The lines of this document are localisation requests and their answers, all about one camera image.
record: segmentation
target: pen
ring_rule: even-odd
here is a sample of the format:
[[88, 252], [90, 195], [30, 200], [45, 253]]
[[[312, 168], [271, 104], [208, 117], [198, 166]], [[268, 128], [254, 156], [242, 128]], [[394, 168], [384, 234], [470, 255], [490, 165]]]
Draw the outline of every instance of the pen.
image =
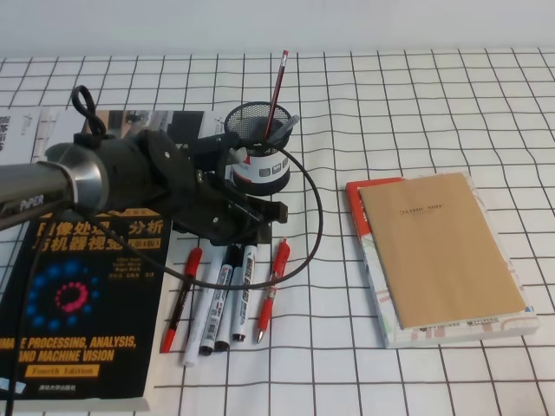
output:
[[268, 121], [266, 122], [266, 129], [264, 131], [264, 140], [268, 140], [268, 137], [270, 137], [271, 123], [273, 122], [274, 113], [276, 112], [276, 105], [278, 104], [279, 90], [281, 89], [281, 81], [284, 78], [287, 56], [289, 56], [289, 50], [284, 50], [284, 54], [281, 57], [281, 63], [279, 64], [279, 70], [277, 71], [277, 79], [276, 79], [276, 87], [274, 87], [274, 95], [271, 97], [270, 113], [268, 114]]
[[[243, 255], [243, 268], [239, 284], [251, 284], [254, 276], [254, 263], [257, 257], [257, 246], [246, 245], [245, 254]], [[233, 317], [233, 340], [244, 341], [246, 333], [247, 309], [249, 307], [249, 290], [243, 289], [238, 292], [235, 299], [235, 313]]]
[[[197, 268], [199, 267], [200, 258], [202, 257], [202, 249], [196, 247], [191, 250], [189, 257], [187, 258], [187, 263], [185, 265], [185, 276], [195, 278], [197, 276]], [[166, 336], [164, 337], [164, 342], [162, 342], [161, 353], [169, 353], [173, 338], [175, 336], [175, 331], [180, 323], [181, 314], [183, 313], [183, 307], [185, 306], [185, 301], [187, 295], [191, 290], [191, 283], [183, 282], [181, 284], [180, 294], [177, 297], [177, 302], [173, 308], [172, 319], [170, 319], [170, 325], [167, 329]]]
[[[236, 267], [233, 270], [232, 284], [241, 284], [241, 269], [241, 267]], [[230, 339], [232, 336], [232, 319], [236, 297], [236, 290], [229, 290], [227, 292], [227, 299], [225, 299], [224, 312], [222, 312], [222, 319], [219, 323], [218, 336], [216, 337], [214, 351], [227, 351], [229, 349]]]
[[[230, 245], [225, 254], [224, 264], [219, 271], [218, 284], [224, 286], [229, 285], [232, 280], [233, 269], [239, 263], [241, 250], [237, 245]], [[214, 292], [212, 303], [210, 305], [210, 313], [206, 321], [205, 332], [202, 335], [199, 352], [203, 355], [210, 355], [214, 350], [216, 335], [218, 333], [219, 323], [224, 309], [225, 299], [227, 298], [227, 289], [217, 289]]]
[[[276, 260], [274, 261], [274, 270], [271, 273], [271, 280], [276, 280], [283, 277], [285, 271], [285, 265], [287, 264], [287, 259], [289, 258], [289, 253], [291, 249], [287, 244], [287, 240], [284, 238], [277, 248]], [[270, 286], [266, 292], [266, 298], [262, 304], [262, 309], [260, 310], [260, 317], [258, 318], [258, 338], [257, 344], [262, 341], [262, 337], [268, 328], [268, 322], [271, 318], [271, 309], [274, 304], [274, 299], [276, 298], [276, 287]]]
[[[204, 281], [207, 283], [216, 283], [218, 281], [219, 270], [224, 262], [225, 248], [214, 247], [213, 253], [212, 262], [210, 263], [208, 271], [205, 273]], [[183, 356], [182, 362], [184, 366], [193, 367], [199, 358], [200, 342], [202, 341], [206, 318], [208, 317], [208, 312], [210, 311], [214, 291], [214, 289], [204, 288], [200, 292], [199, 306], [197, 307], [197, 312], [193, 318], [193, 328], [189, 333], [185, 355]]]

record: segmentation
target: white wall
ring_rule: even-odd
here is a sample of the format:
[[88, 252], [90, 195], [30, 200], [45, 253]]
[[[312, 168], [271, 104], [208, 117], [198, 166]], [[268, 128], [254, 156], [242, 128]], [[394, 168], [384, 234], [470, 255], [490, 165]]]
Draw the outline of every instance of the white wall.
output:
[[555, 46], [553, 0], [3, 0], [0, 55]]

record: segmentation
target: book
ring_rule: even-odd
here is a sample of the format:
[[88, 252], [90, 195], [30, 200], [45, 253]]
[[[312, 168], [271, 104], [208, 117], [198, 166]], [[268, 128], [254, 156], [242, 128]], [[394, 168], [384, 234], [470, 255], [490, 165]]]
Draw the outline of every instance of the book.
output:
[[403, 328], [525, 309], [461, 173], [369, 186], [360, 194]]
[[[166, 263], [171, 221], [146, 209], [97, 217]], [[17, 411], [149, 410], [168, 278], [85, 221], [29, 223], [0, 303], [0, 400], [5, 403], [19, 302], [38, 239], [48, 233], [24, 311]]]
[[29, 163], [42, 113], [39, 107], [0, 110], [0, 165]]
[[366, 271], [368, 272], [371, 297], [378, 314], [378, 321], [386, 348], [419, 347], [447, 342], [476, 341], [505, 336], [528, 335], [534, 333], [539, 328], [539, 319], [526, 299], [524, 288], [519, 284], [516, 270], [506, 254], [506, 250], [500, 243], [491, 220], [486, 214], [486, 208], [480, 199], [478, 190], [473, 184], [470, 176], [467, 174], [464, 175], [472, 194], [485, 215], [487, 225], [493, 234], [493, 238], [499, 247], [501, 256], [503, 256], [506, 262], [506, 266], [522, 295], [526, 307], [524, 310], [510, 315], [492, 316], [487, 319], [457, 321], [451, 322], [448, 325], [437, 325], [427, 328], [403, 329], [399, 323], [386, 277], [383, 273], [382, 264], [375, 247], [369, 221], [366, 219], [366, 212], [362, 205], [359, 189], [397, 182], [404, 179], [390, 178], [349, 182], [345, 186], [345, 190], [351, 206], [357, 235], [361, 242], [362, 258], [366, 266]]
[[[224, 132], [225, 115], [213, 111], [123, 111], [100, 110], [107, 134], [128, 138], [143, 128], [164, 130], [177, 146]], [[75, 133], [90, 133], [85, 118], [74, 109], [61, 111], [55, 122], [48, 147], [73, 141]]]

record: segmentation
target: black cable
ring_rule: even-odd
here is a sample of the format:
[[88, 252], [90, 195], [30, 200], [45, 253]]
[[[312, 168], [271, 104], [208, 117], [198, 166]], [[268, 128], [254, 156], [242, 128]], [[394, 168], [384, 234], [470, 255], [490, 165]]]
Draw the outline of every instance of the black cable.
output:
[[[16, 336], [14, 340], [14, 358], [11, 362], [11, 376], [10, 385], [8, 387], [8, 399], [6, 400], [6, 416], [12, 416], [14, 412], [14, 401], [16, 398], [16, 384], [17, 384], [17, 369], [19, 368], [19, 353], [21, 351], [21, 339], [23, 338], [24, 322], [23, 317], [25, 311], [27, 310], [27, 305], [29, 303], [29, 292], [31, 290], [31, 281], [36, 273], [36, 268], [38, 267], [38, 261], [41, 257], [42, 246], [46, 241], [46, 238], [50, 232], [50, 226], [56, 220], [55, 213], [52, 214], [41, 237], [39, 238], [38, 244], [36, 245], [35, 254], [33, 255], [33, 261], [31, 263], [31, 268], [29, 269], [29, 274], [27, 275], [27, 281], [23, 286], [23, 296], [20, 301], [19, 314], [16, 316]], [[10, 279], [17, 278], [17, 276], [10, 276]]]
[[[82, 105], [81, 100], [79, 99], [79, 94], [83, 96], [85, 99], [85, 104], [87, 108]], [[87, 119], [88, 127], [90, 128], [90, 132], [94, 136], [103, 137], [106, 135], [106, 126], [104, 122], [96, 115], [96, 105], [95, 100], [93, 100], [93, 96], [91, 95], [90, 91], [88, 91], [87, 87], [84, 85], [78, 85], [77, 87], [73, 88], [71, 91], [71, 103], [77, 112], [84, 116]]]
[[[246, 284], [246, 285], [231, 285], [231, 286], [226, 286], [226, 285], [222, 285], [222, 284], [214, 284], [214, 283], [206, 283], [206, 282], [202, 282], [200, 280], [196, 280], [193, 279], [189, 276], [184, 276], [182, 274], [180, 274], [179, 272], [172, 270], [168, 267], [166, 267], [163, 264], [159, 264], [157, 262], [155, 262], [150, 256], [140, 252], [139, 250], [135, 249], [131, 244], [129, 244], [127, 241], [125, 241], [125, 239], [121, 238], [120, 236], [116, 235], [113, 231], [111, 231], [108, 227], [105, 227], [103, 224], [101, 224], [100, 221], [97, 221], [96, 218], [94, 218], [91, 215], [88, 215], [86, 212], [82, 211], [79, 207], [75, 207], [74, 210], [81, 215], [82, 217], [84, 217], [86, 220], [88, 220], [92, 225], [96, 226], [99, 230], [102, 230], [102, 232], [104, 232], [104, 234], [107, 237], [112, 238], [113, 240], [115, 240], [116, 242], [118, 242], [119, 244], [121, 244], [123, 247], [125, 247], [126, 249], [130, 250], [131, 252], [133, 252], [137, 257], [142, 258], [144, 261], [146, 261], [147, 263], [150, 263], [152, 266], [154, 266], [156, 269], [161, 270], [165, 273], [167, 273], [168, 275], [177, 277], [178, 279], [182, 280], [183, 282], [187, 283], [187, 284], [193, 284], [195, 286], [200, 286], [201, 288], [209, 288], [209, 289], [228, 289], [228, 290], [244, 290], [244, 289], [264, 289], [264, 288], [268, 288], [270, 286], [273, 286], [275, 284], [281, 283], [281, 282], [285, 282], [286, 280], [291, 279], [292, 277], [296, 276], [297, 274], [299, 274], [301, 272], [301, 270], [303, 270], [309, 263], [310, 261], [314, 258], [314, 256], [316, 255], [317, 251], [318, 251], [318, 247], [320, 246], [320, 242], [322, 241], [322, 234], [323, 234], [323, 207], [322, 207], [322, 200], [320, 199], [320, 194], [318, 193], [318, 189], [316, 187], [316, 184], [314, 183], [314, 180], [312, 180], [312, 177], [309, 175], [309, 173], [306, 171], [306, 169], [304, 169], [303, 165], [301, 165], [301, 163], [295, 159], [293, 156], [291, 156], [291, 154], [287, 151], [285, 151], [284, 149], [277, 149], [279, 152], [281, 152], [282, 154], [284, 154], [285, 156], [287, 156], [301, 171], [301, 173], [303, 174], [303, 176], [306, 178], [306, 180], [309, 182], [310, 187], [312, 188], [312, 191], [314, 191], [314, 197], [316, 199], [316, 204], [317, 204], [317, 209], [318, 209], [318, 232], [317, 232], [317, 237], [316, 237], [316, 241], [314, 242], [314, 247], [312, 248], [312, 251], [310, 252], [310, 254], [304, 259], [304, 261], [296, 268], [294, 269], [292, 272], [290, 272], [289, 274], [280, 277], [279, 279], [275, 279], [275, 280], [271, 280], [269, 282], [264, 282], [264, 283], [256, 283], [256, 284]], [[248, 234], [246, 235], [250, 235], [252, 234], [253, 231], [248, 231]]]

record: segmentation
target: robotic arm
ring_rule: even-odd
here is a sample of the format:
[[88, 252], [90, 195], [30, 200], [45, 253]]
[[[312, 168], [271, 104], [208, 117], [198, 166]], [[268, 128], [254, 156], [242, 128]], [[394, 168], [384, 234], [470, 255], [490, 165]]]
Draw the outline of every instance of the robotic arm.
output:
[[214, 245], [257, 237], [263, 243], [272, 221], [287, 221], [284, 204], [245, 196], [225, 179], [230, 149], [245, 145], [236, 134], [195, 140], [185, 150], [162, 131], [114, 139], [95, 116], [85, 87], [74, 90], [72, 101], [92, 133], [52, 146], [46, 161], [0, 166], [0, 230], [74, 205], [90, 214], [149, 208], [171, 218], [174, 229]]

